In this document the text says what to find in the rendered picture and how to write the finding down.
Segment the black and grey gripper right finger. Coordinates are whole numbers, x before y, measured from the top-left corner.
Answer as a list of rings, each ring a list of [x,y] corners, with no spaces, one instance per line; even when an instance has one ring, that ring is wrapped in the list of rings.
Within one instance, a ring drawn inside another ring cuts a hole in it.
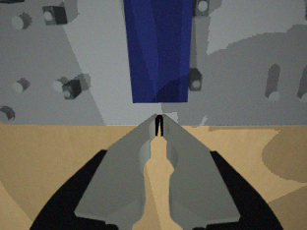
[[[283,230],[261,195],[216,150],[167,115],[159,121],[174,169],[168,202],[176,224],[183,230]]]

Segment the grey metal fixture plate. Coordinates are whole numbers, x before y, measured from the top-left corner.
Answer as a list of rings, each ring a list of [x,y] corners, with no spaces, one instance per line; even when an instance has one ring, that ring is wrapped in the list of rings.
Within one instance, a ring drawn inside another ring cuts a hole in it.
[[[68,25],[47,26],[42,6],[64,7]],[[0,3],[0,106],[15,114],[1,124],[139,126],[165,114],[180,126],[307,126],[297,98],[307,90],[306,13],[307,0],[210,0],[209,16],[192,18],[202,90],[188,89],[188,102],[133,103],[123,0]],[[14,16],[28,28],[15,29]],[[80,80],[82,92],[65,99],[58,79]]]

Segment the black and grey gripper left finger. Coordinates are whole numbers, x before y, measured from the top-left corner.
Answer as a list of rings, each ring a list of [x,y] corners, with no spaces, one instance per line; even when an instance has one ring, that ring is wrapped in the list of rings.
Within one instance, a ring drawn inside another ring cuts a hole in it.
[[[158,126],[154,114],[101,149],[54,193],[30,230],[102,230],[106,224],[132,230],[144,215],[144,166]]]

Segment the dark blue block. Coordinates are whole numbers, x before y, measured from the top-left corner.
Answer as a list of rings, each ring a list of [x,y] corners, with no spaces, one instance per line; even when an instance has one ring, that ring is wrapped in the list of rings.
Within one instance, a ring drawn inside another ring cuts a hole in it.
[[[193,0],[123,0],[133,103],[188,101]]]

